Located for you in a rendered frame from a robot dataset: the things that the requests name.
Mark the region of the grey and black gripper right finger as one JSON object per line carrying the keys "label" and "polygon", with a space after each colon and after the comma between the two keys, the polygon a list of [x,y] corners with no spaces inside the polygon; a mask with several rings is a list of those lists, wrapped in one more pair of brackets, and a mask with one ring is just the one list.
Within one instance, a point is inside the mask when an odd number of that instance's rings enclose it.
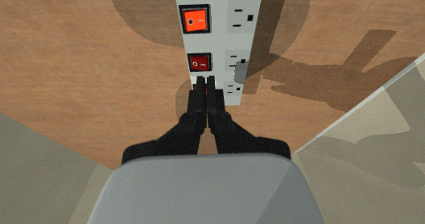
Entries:
{"label": "grey and black gripper right finger", "polygon": [[207,77],[208,128],[215,136],[218,154],[270,153],[291,160],[288,144],[279,139],[255,137],[225,111],[223,89],[215,89],[215,76]]}

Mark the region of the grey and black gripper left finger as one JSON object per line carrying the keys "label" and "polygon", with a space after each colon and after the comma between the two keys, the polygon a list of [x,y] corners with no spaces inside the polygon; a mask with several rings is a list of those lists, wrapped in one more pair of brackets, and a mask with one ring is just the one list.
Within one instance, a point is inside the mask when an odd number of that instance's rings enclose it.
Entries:
{"label": "grey and black gripper left finger", "polygon": [[158,140],[129,146],[122,155],[122,164],[149,156],[197,155],[200,136],[207,128],[207,95],[205,77],[197,76],[196,90],[189,90],[187,112],[178,124]]}

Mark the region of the grey power strip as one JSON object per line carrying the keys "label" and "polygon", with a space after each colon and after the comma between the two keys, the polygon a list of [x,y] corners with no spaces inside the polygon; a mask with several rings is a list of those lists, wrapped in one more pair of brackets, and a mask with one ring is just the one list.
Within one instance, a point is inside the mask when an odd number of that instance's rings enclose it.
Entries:
{"label": "grey power strip", "polygon": [[225,106],[239,106],[261,0],[176,0],[192,90],[215,76]]}

